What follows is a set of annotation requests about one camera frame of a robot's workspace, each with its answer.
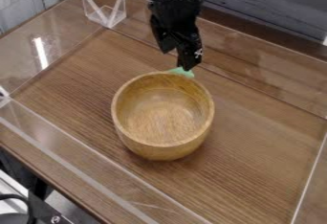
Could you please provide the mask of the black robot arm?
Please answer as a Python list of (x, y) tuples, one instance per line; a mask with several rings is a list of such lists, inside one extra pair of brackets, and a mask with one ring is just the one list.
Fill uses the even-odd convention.
[(149, 24), (161, 52), (177, 52), (176, 66), (184, 71), (201, 62), (202, 46), (194, 24), (201, 0), (149, 0)]

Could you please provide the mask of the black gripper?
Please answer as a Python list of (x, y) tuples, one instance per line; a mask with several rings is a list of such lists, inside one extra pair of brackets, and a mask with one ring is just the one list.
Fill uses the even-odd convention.
[[(177, 66), (184, 71), (201, 62), (202, 46), (194, 19), (198, 15), (200, 0), (149, 0), (150, 30), (158, 48), (165, 54), (177, 50)], [(174, 44), (173, 37), (181, 42)]]

